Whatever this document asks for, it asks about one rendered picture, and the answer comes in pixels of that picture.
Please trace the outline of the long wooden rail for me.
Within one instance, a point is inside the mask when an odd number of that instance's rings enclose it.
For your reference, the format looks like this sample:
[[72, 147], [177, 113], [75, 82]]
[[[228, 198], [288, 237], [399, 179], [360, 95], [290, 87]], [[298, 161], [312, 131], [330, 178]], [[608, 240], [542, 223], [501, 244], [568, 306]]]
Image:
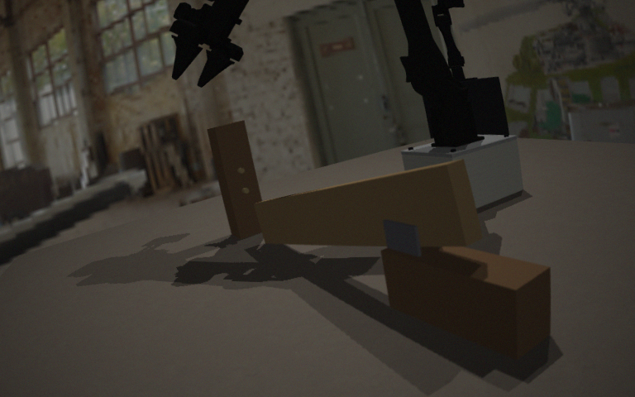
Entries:
[[420, 246], [482, 239], [464, 159], [254, 203], [265, 243], [387, 246], [384, 220], [418, 227]]

